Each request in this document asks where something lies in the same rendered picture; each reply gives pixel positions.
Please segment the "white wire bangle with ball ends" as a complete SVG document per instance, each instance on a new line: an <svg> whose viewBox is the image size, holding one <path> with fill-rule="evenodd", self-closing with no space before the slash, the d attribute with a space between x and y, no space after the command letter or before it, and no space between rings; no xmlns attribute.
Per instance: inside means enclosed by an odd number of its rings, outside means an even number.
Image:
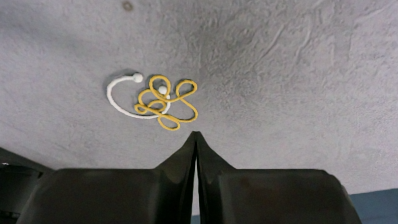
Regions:
<svg viewBox="0 0 398 224"><path fill-rule="evenodd" d="M160 115L158 115L158 114L151 115L151 116L143 116L143 115L136 115L136 114L133 114L133 113L129 113L129 112L127 112L127 111L121 109L121 108L113 101L113 99L112 99L112 97L111 97L111 95L110 95L110 94L111 94L111 88L112 88L117 82L120 82L120 81L123 81L123 80L134 80L135 82L141 82L142 79L143 79L143 77L142 77L142 75L141 75L140 73L135 73L133 76L123 76L123 77L120 77L120 78L117 78L117 79L113 80L113 81L110 83L110 85L108 86L108 88L107 88L107 97L108 97L109 101L111 102L111 104L112 104L115 108L117 108L119 111L121 111L121 112L123 112L123 113L125 113L125 114L127 114L127 115L129 115L129 116L133 116L133 117L136 117L136 118L147 118L147 119L159 117ZM165 95L166 92L167 92L167 87L166 87L165 85L160 86L160 87L159 87L159 92L160 92L161 94L164 94L164 95ZM165 110L163 110L163 111L160 112L160 113L161 113L161 114L166 113L167 110L169 109L169 107L170 107L170 102L167 102L167 106L166 106Z"/></svg>

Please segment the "gold chain necklace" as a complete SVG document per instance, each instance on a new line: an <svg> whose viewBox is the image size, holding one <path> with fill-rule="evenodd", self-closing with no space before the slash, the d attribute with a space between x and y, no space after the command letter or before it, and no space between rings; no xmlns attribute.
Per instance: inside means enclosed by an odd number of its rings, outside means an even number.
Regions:
<svg viewBox="0 0 398 224"><path fill-rule="evenodd" d="M162 79L164 79L164 80L167 82L168 88L167 88L167 92L166 92L165 95L162 95L159 91L153 89L153 87L152 87L152 82L153 82L153 80L156 79L156 78L162 78ZM180 87L183 83L191 83L191 84L193 84L194 89L193 89L191 92L186 93L186 94L180 96L178 90L179 90L179 87ZM197 85L196 85L196 83L194 83L192 80L184 80L184 81L181 81L181 82L177 85L177 87L176 87L176 95L178 96L178 98L171 99L171 100L164 99L164 98L166 98L166 97L168 96L168 94L169 94L169 92L170 92L170 82L168 81L168 79L167 79L166 77L164 77L164 76L162 76L162 75L153 76L153 77L150 79L149 86L150 86L150 89L146 89L146 90L142 91L142 92L139 94L138 99L139 99L140 104L135 105L135 110L136 110L138 113L144 114L144 113L147 112L147 110L149 110L149 111L151 111L151 112L154 112L154 113L160 115L160 116L157 118L158 121L159 121L159 123L160 123L165 129L168 129L168 130L177 130L177 129L179 129L180 124L179 124L178 121L180 121L180 122L191 122L191 121L193 121L193 120L195 120L195 119L197 118L197 115L198 115L197 110L196 110L191 104L189 104L188 102L186 102L186 101L183 99L183 97L185 97L185 96L187 96L187 95L190 95L190 94L194 93L194 92L197 90ZM141 96L142 96L144 93L149 92L149 91L152 91L152 93L153 93L158 99L160 99L160 100L154 100L154 101L152 101L151 103L149 103L148 106L146 106L146 105L144 105L144 104L142 103L142 101L141 101ZM155 92L156 92L157 94L159 94L162 98L161 98L160 96L158 96ZM177 119L177 118L175 118L175 117L173 117L173 116L171 116L171 115L159 113L160 111L165 110L165 108L166 108L166 103L165 103L165 102L174 102L174 101L179 100L179 99L180 99L181 101L183 101L185 104L187 104L188 106L190 106L190 107L195 111L195 117L194 117L194 118L192 118L192 119L190 119L190 120L180 120L180 119ZM161 101L161 100L162 100L162 101ZM165 102L164 102L164 101L165 101ZM156 103L156 102L162 103L162 104L164 105L164 107L163 107L162 109L158 109L158 110L157 110L157 109L149 108L153 103ZM140 110L138 110L137 107L142 107L142 108L144 108L145 110L144 110L144 111L140 111ZM160 118L161 118L161 117L165 117L165 118L167 118L167 119L170 119L170 120L176 122L176 123L178 124L178 127L176 127L176 128L168 128L168 127L166 127L166 126L163 125L163 123L160 121ZM177 121L176 121L176 120L177 120Z"/></svg>

